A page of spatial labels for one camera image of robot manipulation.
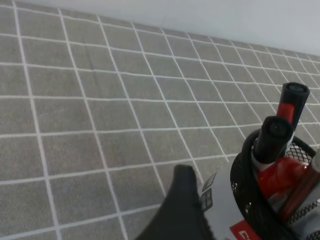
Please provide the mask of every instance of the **gray carpet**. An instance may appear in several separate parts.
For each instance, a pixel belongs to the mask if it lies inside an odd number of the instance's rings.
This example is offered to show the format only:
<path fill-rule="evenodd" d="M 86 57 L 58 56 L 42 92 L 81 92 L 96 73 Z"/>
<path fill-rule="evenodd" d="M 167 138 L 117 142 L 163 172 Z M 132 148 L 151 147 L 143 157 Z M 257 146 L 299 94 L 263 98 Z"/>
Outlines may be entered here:
<path fill-rule="evenodd" d="M 0 240 L 134 239 L 173 167 L 232 161 L 287 81 L 317 147 L 318 56 L 0 0 Z"/>

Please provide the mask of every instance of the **black mesh basket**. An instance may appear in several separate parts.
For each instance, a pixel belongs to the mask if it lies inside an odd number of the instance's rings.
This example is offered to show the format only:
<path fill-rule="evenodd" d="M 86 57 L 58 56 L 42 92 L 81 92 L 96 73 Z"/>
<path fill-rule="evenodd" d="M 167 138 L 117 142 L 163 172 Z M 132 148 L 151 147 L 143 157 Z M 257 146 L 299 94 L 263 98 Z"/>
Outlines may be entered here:
<path fill-rule="evenodd" d="M 285 225 L 279 216 L 273 211 L 267 200 L 263 197 L 256 177 L 252 171 L 251 152 L 259 130 L 251 133 L 242 146 L 242 151 L 235 158 L 231 172 L 230 182 L 236 203 L 247 223 L 263 240 L 297 240 L 295 233 Z M 316 152 L 300 140 L 294 137 L 287 152 L 287 156 L 300 162 L 310 163 Z M 294 223 L 308 211 L 317 207 L 315 201 L 304 209 L 297 211 L 289 220 Z M 320 240 L 320 232 L 314 232 L 307 237 L 308 240 Z"/>

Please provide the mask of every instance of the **black object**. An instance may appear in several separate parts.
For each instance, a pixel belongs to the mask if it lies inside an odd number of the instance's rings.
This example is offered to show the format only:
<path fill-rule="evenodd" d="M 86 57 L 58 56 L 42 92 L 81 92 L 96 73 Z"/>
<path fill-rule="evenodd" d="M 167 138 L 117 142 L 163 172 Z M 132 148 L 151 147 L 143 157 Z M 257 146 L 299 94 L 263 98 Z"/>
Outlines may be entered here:
<path fill-rule="evenodd" d="M 282 222 L 268 204 L 256 182 L 252 170 L 251 152 L 259 131 L 254 131 L 246 138 L 241 153 L 232 164 L 230 182 L 234 199 L 246 222 L 262 240 L 297 240 L 295 233 Z M 316 154 L 297 137 L 293 138 L 292 145 L 294 147 L 290 148 L 288 155 L 293 153 L 294 158 L 298 160 L 301 158 L 301 161 L 309 161 Z"/>
<path fill-rule="evenodd" d="M 306 85 L 297 82 L 288 82 L 282 85 L 279 105 L 291 104 L 294 106 L 292 118 L 292 126 L 294 130 L 298 125 L 309 94 L 310 90 Z"/>
<path fill-rule="evenodd" d="M 315 231 L 306 237 L 305 240 L 319 240 L 320 239 L 320 231 Z"/>
<path fill-rule="evenodd" d="M 215 240 L 201 209 L 196 182 L 192 167 L 177 165 L 163 204 L 136 240 Z"/>
<path fill-rule="evenodd" d="M 292 124 L 280 116 L 268 116 L 261 127 L 253 155 L 262 164 L 275 162 L 287 147 L 294 129 Z"/>

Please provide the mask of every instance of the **red label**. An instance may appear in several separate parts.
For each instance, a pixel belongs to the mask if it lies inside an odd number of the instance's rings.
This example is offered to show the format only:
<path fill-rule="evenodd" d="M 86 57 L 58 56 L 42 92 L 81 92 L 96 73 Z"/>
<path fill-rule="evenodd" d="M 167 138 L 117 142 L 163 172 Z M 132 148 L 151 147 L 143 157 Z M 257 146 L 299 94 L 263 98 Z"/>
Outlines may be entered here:
<path fill-rule="evenodd" d="M 261 240 L 245 220 L 231 226 L 230 230 L 237 240 Z"/>

